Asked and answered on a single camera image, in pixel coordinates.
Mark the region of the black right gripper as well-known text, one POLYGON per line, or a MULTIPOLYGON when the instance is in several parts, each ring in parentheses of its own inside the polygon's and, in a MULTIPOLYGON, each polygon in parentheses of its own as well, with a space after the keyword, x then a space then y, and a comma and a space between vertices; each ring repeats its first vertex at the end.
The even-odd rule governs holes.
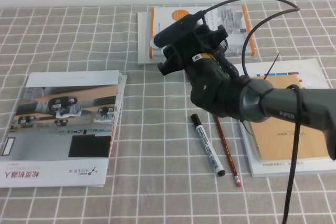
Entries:
POLYGON ((205 24, 196 25, 193 31, 163 48, 166 60, 158 69, 164 76, 185 71, 195 106, 220 118, 241 119, 239 97, 243 86, 239 73, 221 52, 214 51, 215 40, 227 36, 223 26, 210 30, 205 24))

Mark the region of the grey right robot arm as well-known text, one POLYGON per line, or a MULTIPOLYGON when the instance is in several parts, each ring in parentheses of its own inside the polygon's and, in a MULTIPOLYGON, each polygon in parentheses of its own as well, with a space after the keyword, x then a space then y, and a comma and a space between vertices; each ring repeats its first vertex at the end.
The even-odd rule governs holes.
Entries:
POLYGON ((227 38, 223 26, 171 25, 155 35, 152 48, 161 48, 163 75, 184 70, 191 83, 191 102, 220 118, 262 122, 269 117, 320 130, 331 159, 335 159, 335 91, 274 88, 264 79, 241 76, 220 52, 227 38))

